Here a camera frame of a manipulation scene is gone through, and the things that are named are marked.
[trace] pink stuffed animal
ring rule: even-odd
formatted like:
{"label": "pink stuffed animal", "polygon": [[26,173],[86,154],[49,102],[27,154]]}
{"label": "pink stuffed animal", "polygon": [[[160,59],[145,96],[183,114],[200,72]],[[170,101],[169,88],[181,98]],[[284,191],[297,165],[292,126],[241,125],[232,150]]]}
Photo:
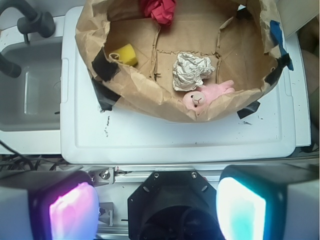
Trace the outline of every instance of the pink stuffed animal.
{"label": "pink stuffed animal", "polygon": [[195,91],[187,92],[182,102],[187,109],[194,110],[199,115],[213,100],[221,95],[233,93],[235,91],[234,84],[234,81],[228,80],[220,84],[213,83],[208,86],[197,87]]}

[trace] sponge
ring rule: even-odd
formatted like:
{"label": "sponge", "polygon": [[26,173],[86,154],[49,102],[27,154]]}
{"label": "sponge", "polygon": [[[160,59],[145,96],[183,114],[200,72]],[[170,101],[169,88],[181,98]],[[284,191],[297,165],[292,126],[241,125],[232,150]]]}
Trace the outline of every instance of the sponge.
{"label": "sponge", "polygon": [[138,63],[135,50],[131,44],[127,44],[110,53],[110,55],[113,54],[118,54],[118,60],[123,64],[134,66]]}

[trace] red fabric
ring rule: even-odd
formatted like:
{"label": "red fabric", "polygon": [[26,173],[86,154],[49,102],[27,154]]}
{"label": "red fabric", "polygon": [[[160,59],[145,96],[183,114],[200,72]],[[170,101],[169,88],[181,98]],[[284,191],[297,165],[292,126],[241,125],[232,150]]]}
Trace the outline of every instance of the red fabric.
{"label": "red fabric", "polygon": [[171,25],[176,9],[176,0],[141,0],[140,5],[146,17],[151,16],[159,24]]}

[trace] gray sink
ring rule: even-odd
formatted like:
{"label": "gray sink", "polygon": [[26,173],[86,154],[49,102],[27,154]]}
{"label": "gray sink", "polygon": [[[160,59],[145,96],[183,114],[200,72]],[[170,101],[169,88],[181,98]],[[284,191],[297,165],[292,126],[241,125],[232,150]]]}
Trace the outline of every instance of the gray sink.
{"label": "gray sink", "polygon": [[0,72],[0,130],[60,129],[62,37],[7,46],[2,54],[18,64],[21,75]]}

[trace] black faucet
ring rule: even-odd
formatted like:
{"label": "black faucet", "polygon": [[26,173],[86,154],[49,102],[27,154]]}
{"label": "black faucet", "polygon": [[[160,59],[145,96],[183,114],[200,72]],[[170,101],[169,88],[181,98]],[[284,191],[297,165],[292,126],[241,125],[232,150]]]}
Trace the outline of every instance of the black faucet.
{"label": "black faucet", "polygon": [[[30,43],[28,39],[30,33],[38,32],[43,38],[49,38],[54,34],[56,26],[49,12],[37,12],[25,0],[0,0],[0,15],[7,8],[16,8],[25,16],[18,19],[16,26],[23,34],[26,44]],[[8,61],[0,53],[0,71],[12,78],[17,78],[21,74],[21,67]]]}

